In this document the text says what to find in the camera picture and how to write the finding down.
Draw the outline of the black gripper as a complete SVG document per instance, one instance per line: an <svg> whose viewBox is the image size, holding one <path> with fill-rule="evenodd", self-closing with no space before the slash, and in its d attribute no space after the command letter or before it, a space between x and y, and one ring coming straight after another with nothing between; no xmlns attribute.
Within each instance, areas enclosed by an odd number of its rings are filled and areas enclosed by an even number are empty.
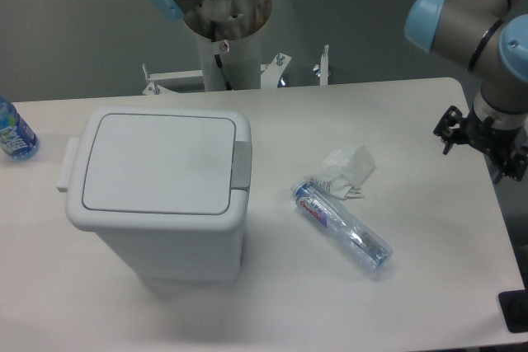
<svg viewBox="0 0 528 352"><path fill-rule="evenodd" d="M495 165L493 184L498 184L503 177L522 181L527 168L527 150L515 144L521 128L497 129L494 127L496 123L492 116L481 120L473 110L463 121L462 112L456 106L450 106L433 129L433 134L444 144L442 153L448 154L454 145L463 143L464 131L468 144L486 154Z"/></svg>

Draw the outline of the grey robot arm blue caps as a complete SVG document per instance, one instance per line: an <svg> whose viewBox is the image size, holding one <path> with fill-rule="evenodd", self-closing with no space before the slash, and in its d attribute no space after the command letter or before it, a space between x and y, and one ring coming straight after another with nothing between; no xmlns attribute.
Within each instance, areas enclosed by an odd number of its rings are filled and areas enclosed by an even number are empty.
<svg viewBox="0 0 528 352"><path fill-rule="evenodd" d="M482 78L467 115L450 106L433 130L444 143L469 145L504 176L521 181L527 147L516 139L527 122L527 16L504 18L519 0L416 0L407 40Z"/></svg>

